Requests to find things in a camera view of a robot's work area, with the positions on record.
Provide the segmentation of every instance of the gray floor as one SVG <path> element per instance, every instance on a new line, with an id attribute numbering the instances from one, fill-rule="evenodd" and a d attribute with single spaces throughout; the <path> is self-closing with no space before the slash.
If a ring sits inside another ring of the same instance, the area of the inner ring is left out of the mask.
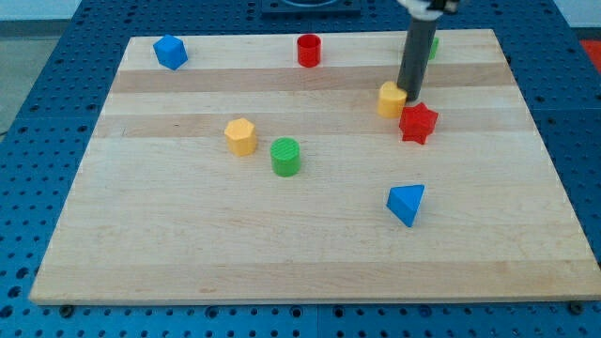
<path id="1" fill-rule="evenodd" d="M 58 38 L 0 40 L 0 142 L 57 42 Z"/>

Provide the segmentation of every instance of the red star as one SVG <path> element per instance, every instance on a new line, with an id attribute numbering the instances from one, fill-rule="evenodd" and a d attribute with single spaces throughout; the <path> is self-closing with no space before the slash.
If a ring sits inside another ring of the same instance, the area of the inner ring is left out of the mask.
<path id="1" fill-rule="evenodd" d="M 425 138 L 434 131 L 439 113 L 431 111 L 422 102 L 414 107 L 403 108 L 398 128 L 403 132 L 403 141 L 425 144 Z"/>

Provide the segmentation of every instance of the green block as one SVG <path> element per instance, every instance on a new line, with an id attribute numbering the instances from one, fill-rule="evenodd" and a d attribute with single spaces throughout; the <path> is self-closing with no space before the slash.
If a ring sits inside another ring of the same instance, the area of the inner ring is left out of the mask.
<path id="1" fill-rule="evenodd" d="M 436 50 L 439 48 L 439 38 L 434 38 L 432 41 L 432 48 L 430 48 L 430 57 L 428 60 L 434 60 L 436 57 Z"/>
<path id="2" fill-rule="evenodd" d="M 289 137 L 279 138 L 271 144 L 271 168 L 281 177 L 291 177 L 301 169 L 301 148 Z"/>

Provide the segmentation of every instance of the green cylinder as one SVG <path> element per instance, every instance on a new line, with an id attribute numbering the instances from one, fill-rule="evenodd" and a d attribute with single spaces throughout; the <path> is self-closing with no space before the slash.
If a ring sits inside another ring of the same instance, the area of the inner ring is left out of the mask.
<path id="1" fill-rule="evenodd" d="M 291 177 L 301 169 L 301 148 L 289 137 L 279 138 L 271 144 L 271 168 L 281 177 Z"/>

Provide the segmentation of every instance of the wood grain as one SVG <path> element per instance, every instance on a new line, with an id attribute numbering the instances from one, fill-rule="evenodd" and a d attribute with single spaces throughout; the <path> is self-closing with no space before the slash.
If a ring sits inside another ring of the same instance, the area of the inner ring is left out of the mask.
<path id="1" fill-rule="evenodd" d="M 162 69 L 133 38 L 40 267 L 40 304 L 594 300 L 601 272 L 489 30 L 441 31 L 420 97 L 426 146 L 376 114 L 403 32 L 185 37 Z M 356 53 L 357 46 L 365 53 Z M 259 145 L 231 155 L 246 117 Z M 270 143 L 302 167 L 270 170 Z M 423 183 L 413 228 L 385 208 Z"/>

